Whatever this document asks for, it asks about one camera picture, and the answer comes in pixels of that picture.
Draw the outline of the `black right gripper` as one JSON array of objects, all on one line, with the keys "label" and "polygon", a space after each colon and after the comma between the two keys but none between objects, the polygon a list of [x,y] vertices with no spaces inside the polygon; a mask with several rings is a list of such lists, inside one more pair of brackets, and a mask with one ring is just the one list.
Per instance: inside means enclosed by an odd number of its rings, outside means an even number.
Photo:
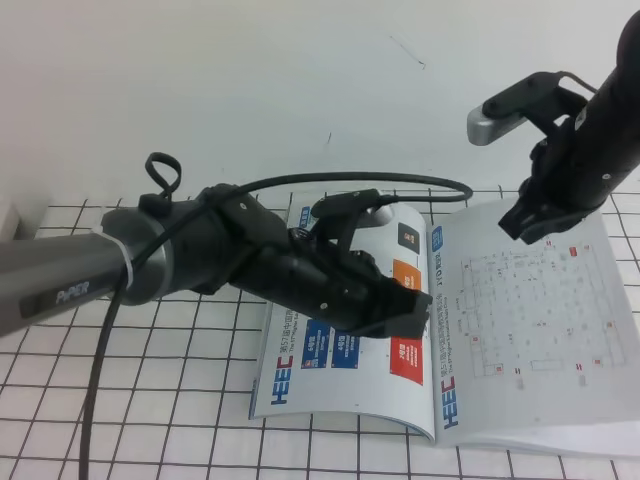
[{"label": "black right gripper", "polygon": [[498,222],[511,239],[533,244],[568,231],[600,207],[615,188],[615,119],[565,118],[531,153],[532,170],[519,199]]}]

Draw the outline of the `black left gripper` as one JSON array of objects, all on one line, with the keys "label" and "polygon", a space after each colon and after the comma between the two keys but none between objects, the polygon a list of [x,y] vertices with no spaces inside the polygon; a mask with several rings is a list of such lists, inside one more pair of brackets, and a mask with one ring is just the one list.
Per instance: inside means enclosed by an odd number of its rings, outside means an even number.
[{"label": "black left gripper", "polygon": [[383,276],[369,254],[265,245],[234,271],[234,285],[355,336],[420,339],[431,295]]}]

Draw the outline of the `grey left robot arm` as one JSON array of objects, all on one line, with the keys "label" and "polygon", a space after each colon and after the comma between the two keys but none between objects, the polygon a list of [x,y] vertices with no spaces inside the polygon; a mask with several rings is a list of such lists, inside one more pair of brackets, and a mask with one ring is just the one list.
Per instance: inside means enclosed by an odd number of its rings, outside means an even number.
[{"label": "grey left robot arm", "polygon": [[374,189],[332,195],[311,208],[319,222],[290,227],[228,185],[176,202],[108,212],[98,230],[1,246],[1,331],[11,334],[99,297],[142,305],[232,285],[354,336],[423,335],[431,297],[395,279],[384,228],[400,200]]}]

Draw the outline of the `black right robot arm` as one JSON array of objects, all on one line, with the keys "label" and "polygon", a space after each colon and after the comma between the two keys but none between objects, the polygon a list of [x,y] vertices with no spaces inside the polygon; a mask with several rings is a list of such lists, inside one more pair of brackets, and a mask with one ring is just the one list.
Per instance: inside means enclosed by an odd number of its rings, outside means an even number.
[{"label": "black right robot arm", "polygon": [[565,232],[639,166],[639,14],[624,26],[616,66],[580,112],[531,152],[532,168],[499,226],[532,244]]}]

